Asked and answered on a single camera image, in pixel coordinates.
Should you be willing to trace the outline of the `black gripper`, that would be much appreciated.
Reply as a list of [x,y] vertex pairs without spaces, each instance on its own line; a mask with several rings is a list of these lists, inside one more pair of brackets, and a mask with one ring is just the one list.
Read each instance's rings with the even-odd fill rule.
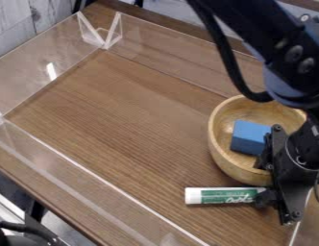
[[303,220],[308,193],[319,185],[319,119],[310,116],[290,135],[275,124],[255,168],[271,172],[271,186],[255,198],[259,209],[278,209],[282,225]]

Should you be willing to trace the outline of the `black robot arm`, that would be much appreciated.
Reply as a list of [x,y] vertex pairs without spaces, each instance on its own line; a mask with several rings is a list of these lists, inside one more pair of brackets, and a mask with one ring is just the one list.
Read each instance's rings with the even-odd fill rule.
[[[275,101],[306,112],[303,125],[288,134],[278,125],[266,134],[258,165],[271,171],[272,187],[256,205],[272,206],[283,224],[303,219],[307,195],[319,185],[319,18],[296,18],[275,0],[188,0],[218,44],[239,92],[255,102]],[[226,38],[227,24],[266,66],[266,90],[248,87]]]

